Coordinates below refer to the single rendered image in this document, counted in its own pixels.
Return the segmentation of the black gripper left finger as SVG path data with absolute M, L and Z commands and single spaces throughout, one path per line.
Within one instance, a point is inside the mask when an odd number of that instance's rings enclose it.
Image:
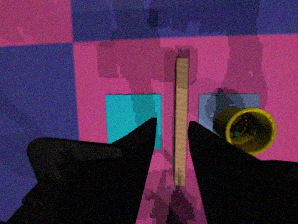
M 108 144 L 38 138 L 27 155 L 39 182 L 52 178 L 113 189 L 117 224 L 135 224 L 154 151 L 157 118 Z

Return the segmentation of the tan flat bar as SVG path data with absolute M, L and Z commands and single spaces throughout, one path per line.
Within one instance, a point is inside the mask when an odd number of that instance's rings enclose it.
M 176 58 L 174 92 L 174 186 L 185 186 L 189 58 Z

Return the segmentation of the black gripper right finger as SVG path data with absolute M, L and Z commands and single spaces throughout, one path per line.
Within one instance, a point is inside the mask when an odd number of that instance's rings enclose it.
M 298 162 L 261 160 L 196 121 L 188 141 L 207 224 L 260 224 L 281 192 L 298 192 Z

